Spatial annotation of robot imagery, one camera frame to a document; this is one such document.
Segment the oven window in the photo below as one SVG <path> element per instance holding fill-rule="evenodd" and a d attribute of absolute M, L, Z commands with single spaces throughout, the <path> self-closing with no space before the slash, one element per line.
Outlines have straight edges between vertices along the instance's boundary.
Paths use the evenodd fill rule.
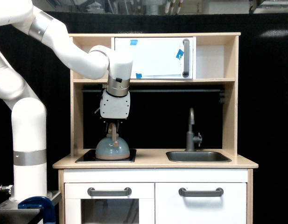
<path fill-rule="evenodd" d="M 82 224 L 138 224 L 139 199 L 82 199 Z"/>

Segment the microwave handle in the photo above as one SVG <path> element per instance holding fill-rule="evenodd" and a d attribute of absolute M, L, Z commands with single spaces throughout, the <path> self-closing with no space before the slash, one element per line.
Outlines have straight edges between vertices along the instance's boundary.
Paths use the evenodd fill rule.
<path fill-rule="evenodd" d="M 125 188 L 124 190 L 95 190 L 94 188 L 88 189 L 88 195 L 93 196 L 129 196 L 131 195 L 131 188 Z"/>
<path fill-rule="evenodd" d="M 183 45 L 184 45 L 184 70 L 182 76 L 186 78 L 190 75 L 190 41 L 188 39 L 184 39 Z"/>

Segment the wooden countertop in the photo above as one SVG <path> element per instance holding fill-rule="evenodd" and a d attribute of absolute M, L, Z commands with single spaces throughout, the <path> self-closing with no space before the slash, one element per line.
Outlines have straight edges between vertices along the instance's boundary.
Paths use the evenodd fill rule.
<path fill-rule="evenodd" d="M 184 149 L 137 149 L 134 162 L 105 162 L 105 163 L 75 163 L 89 149 L 82 150 L 78 155 L 68 155 L 53 164 L 55 169 L 101 169 L 101 168 L 258 168 L 258 164 L 241 155 L 231 155 L 222 149 L 207 149 L 204 151 L 220 152 L 231 162 L 172 162 L 166 152 L 184 151 Z"/>

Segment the white cabinet door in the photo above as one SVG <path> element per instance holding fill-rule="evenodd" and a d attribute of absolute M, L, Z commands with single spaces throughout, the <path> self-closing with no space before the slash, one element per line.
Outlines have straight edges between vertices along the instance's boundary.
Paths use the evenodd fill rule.
<path fill-rule="evenodd" d="M 223 189 L 222 196 L 179 195 Z M 156 224 L 246 224 L 246 183 L 156 183 Z"/>
<path fill-rule="evenodd" d="M 115 38 L 133 58 L 131 78 L 196 78 L 196 37 Z"/>

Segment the drawer handle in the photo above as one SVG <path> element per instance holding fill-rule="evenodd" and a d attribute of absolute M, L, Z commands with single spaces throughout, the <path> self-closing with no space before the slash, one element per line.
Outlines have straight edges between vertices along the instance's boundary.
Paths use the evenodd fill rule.
<path fill-rule="evenodd" d="M 216 190 L 186 190 L 185 188 L 179 189 L 179 195 L 183 197 L 221 197 L 224 193 L 222 188 Z"/>
<path fill-rule="evenodd" d="M 183 40 L 184 45 L 184 71 L 182 76 L 184 78 L 190 75 L 190 41 L 188 39 Z"/>
<path fill-rule="evenodd" d="M 128 196 L 131 195 L 131 189 L 125 188 L 124 190 L 95 190 L 94 188 L 88 189 L 89 196 Z"/>

